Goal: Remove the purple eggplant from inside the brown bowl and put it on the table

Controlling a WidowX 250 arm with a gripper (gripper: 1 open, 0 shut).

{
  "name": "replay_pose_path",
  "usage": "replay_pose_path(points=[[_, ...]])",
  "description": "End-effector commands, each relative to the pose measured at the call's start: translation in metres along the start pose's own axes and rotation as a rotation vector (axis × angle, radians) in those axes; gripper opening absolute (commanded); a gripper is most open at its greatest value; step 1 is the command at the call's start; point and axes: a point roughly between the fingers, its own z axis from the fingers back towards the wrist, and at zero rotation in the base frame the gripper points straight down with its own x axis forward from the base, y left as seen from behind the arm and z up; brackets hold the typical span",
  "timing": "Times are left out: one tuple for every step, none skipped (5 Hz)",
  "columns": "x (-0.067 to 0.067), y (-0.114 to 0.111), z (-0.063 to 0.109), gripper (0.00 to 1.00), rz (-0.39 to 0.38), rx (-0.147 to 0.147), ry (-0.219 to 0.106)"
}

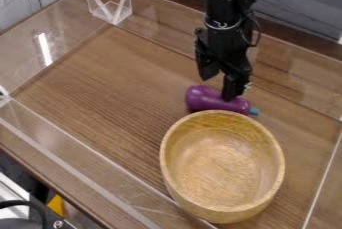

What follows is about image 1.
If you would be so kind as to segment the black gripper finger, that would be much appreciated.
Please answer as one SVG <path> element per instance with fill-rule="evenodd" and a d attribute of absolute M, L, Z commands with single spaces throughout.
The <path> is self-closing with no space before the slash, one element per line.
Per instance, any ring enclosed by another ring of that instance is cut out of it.
<path fill-rule="evenodd" d="M 224 77 L 222 98 L 225 101 L 232 101 L 245 93 L 245 90 L 252 86 L 250 75 L 228 74 Z"/>
<path fill-rule="evenodd" d="M 220 67 L 212 54 L 202 48 L 196 49 L 196 60 L 200 76 L 204 81 L 216 77 L 220 73 Z"/>

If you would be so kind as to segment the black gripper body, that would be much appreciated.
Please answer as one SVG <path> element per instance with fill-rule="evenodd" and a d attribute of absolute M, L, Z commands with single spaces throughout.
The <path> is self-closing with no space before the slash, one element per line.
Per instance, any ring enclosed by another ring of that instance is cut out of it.
<path fill-rule="evenodd" d="M 213 27 L 196 29 L 196 49 L 202 48 L 214 57 L 220 72 L 226 75 L 252 75 L 248 49 L 254 47 L 253 26 L 242 23 L 229 29 Z"/>

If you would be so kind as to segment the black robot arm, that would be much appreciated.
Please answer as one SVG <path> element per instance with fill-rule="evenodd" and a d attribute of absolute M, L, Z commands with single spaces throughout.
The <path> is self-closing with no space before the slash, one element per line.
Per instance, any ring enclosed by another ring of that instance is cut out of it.
<path fill-rule="evenodd" d="M 252 84 L 253 67 L 248 50 L 254 48 L 261 30 L 253 11 L 256 0 L 205 0 L 205 26 L 196 29 L 196 60 L 204 81 L 225 74 L 222 98 L 241 96 Z"/>

